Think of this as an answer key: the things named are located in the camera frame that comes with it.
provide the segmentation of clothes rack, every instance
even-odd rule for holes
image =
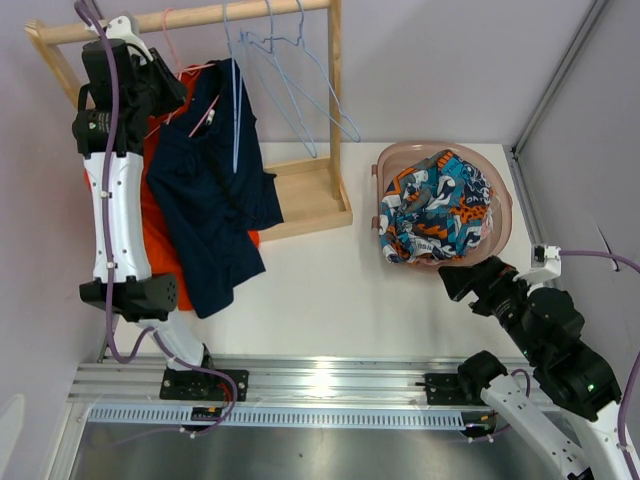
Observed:
[[[340,101],[341,84],[341,0],[301,0],[305,11],[326,10],[328,25],[329,80]],[[274,15],[300,11],[296,0],[271,0]],[[227,20],[244,20],[269,16],[265,1],[240,1],[227,4]],[[168,30],[222,23],[222,5],[172,10],[137,15],[140,33],[158,32],[166,17]],[[25,30],[31,43],[49,66],[67,97],[77,107],[81,87],[78,76],[60,51],[59,45],[95,40],[82,23],[48,27],[42,21],[30,21]],[[329,95],[329,112],[341,122],[339,104]],[[353,223],[353,212],[340,170],[340,127],[329,122],[329,156],[302,159],[265,166],[275,173],[276,189],[285,222],[261,232],[263,241],[338,228]]]

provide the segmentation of metal frame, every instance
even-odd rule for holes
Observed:
[[[250,372],[247,401],[234,426],[322,427],[394,430],[461,430],[463,412],[489,407],[427,404],[425,373],[454,373],[463,358],[214,357],[216,368]],[[503,359],[507,369],[532,368],[524,358]],[[140,356],[123,365],[112,358],[78,368],[50,480],[67,479],[88,422],[199,424],[188,420],[195,406],[215,402],[160,400],[164,357]],[[524,389],[524,379],[520,386]],[[544,412],[558,412],[533,381],[530,396]]]
[[[520,168],[520,154],[556,98],[609,3],[610,0],[594,0],[518,140],[512,147],[505,147],[532,243],[542,243],[544,236]],[[78,369],[68,400],[71,404],[69,416],[49,475],[51,480],[69,478],[87,421],[123,421],[122,416],[132,415],[127,412],[159,408],[188,413],[194,406],[187,402],[159,399],[165,367],[163,357],[139,357],[134,364],[120,365],[106,357],[106,352],[105,342],[96,363],[82,364]],[[463,360],[240,356],[214,359],[218,368],[242,368],[250,372],[249,395],[247,402],[238,407],[238,425],[309,426],[305,422],[310,417],[304,415],[316,415],[318,417],[312,418],[310,423],[323,427],[344,428],[350,422],[354,428],[384,428],[385,425],[416,428],[411,420],[407,423],[402,419],[424,417],[428,420],[417,428],[425,429],[438,426],[437,418],[448,419],[440,427],[456,429],[459,428],[458,414],[488,410],[488,407],[431,407],[426,403],[423,387],[415,385],[422,381],[425,373],[455,372]],[[502,361],[510,370],[524,368],[531,372],[522,359]],[[539,390],[536,382],[530,399],[544,412],[559,410]],[[200,402],[198,405],[214,404]],[[260,414],[262,416],[242,417]],[[184,415],[175,417],[176,424],[185,418]]]
[[[520,153],[522,153],[522,149],[525,147],[531,135],[533,135],[535,129],[540,124],[541,120],[544,118],[544,114],[549,109],[549,106],[553,103],[560,88],[564,85],[569,73],[573,65],[575,64],[577,58],[580,53],[583,51],[587,41],[591,37],[594,32],[594,29],[602,19],[602,15],[604,14],[606,8],[611,3],[611,0],[594,0],[589,11],[585,15],[580,27],[578,27],[578,31],[576,32],[569,48],[565,52],[562,60],[558,64],[556,71],[551,76],[551,80],[547,84],[542,97],[538,101],[538,105],[534,109],[531,117],[525,124],[522,133],[516,140],[515,145],[513,146],[513,155],[516,160],[519,160]]]

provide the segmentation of white wall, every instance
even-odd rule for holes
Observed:
[[[70,2],[46,0],[7,3],[0,16],[0,406],[26,395],[8,480],[40,478],[76,366],[104,332],[78,298],[93,266],[91,202],[73,109],[23,31],[35,16],[74,18]]]
[[[173,0],[174,8],[221,3]],[[365,140],[447,139],[512,143],[541,95],[590,0],[343,0],[343,98]],[[101,0],[107,15],[122,10],[164,10],[157,0]],[[276,18],[276,31],[295,35],[296,15]],[[307,14],[308,45],[326,60],[326,15]],[[259,19],[231,24],[268,32]],[[185,63],[228,56],[222,26],[172,31]],[[170,60],[161,34],[145,41]],[[285,70],[313,98],[328,100],[321,76],[291,48],[282,48]],[[249,68],[249,92],[261,138],[294,140]],[[273,75],[269,85],[286,92]],[[308,124],[319,138],[328,129],[311,108]]]
[[[0,405],[27,399],[8,479],[36,479],[61,420],[76,365],[95,354],[102,315],[82,305],[90,277],[90,201],[70,132],[74,112],[28,43],[22,24],[75,21],[71,0],[8,2],[0,18]],[[344,98],[367,140],[441,138],[510,142],[559,60],[588,0],[344,0]],[[102,0],[105,13],[163,9],[152,0]],[[203,5],[176,0],[173,7]],[[326,51],[325,24],[309,15],[310,44]],[[285,31],[293,17],[280,19]],[[247,22],[264,27],[264,20]],[[183,61],[226,55],[220,26],[172,34]],[[162,36],[146,38],[167,54]],[[77,47],[65,47],[79,65]],[[318,98],[317,76],[285,65]],[[249,82],[261,134],[292,139],[264,92]],[[319,118],[312,117],[318,127]],[[319,137],[321,128],[315,128]]]
[[[640,261],[638,132],[640,51],[637,0],[611,2],[544,122],[522,167],[545,240],[565,249],[611,249]],[[562,283],[585,315],[585,341],[614,367],[624,388],[640,350],[640,277],[607,260],[566,259]],[[640,442],[640,388],[629,422]]]

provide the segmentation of blue patterned fabric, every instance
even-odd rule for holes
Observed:
[[[392,263],[462,258],[491,227],[493,188],[482,172],[443,150],[401,172],[380,206],[380,244]]]

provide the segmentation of navy blue shirt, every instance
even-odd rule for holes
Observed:
[[[233,173],[231,60],[198,77],[188,110],[160,129],[147,182],[169,228],[189,297],[200,318],[233,302],[233,287],[265,271],[248,230],[282,223],[275,175],[263,171],[256,118],[242,87],[238,169]],[[189,134],[220,95],[210,125]]]

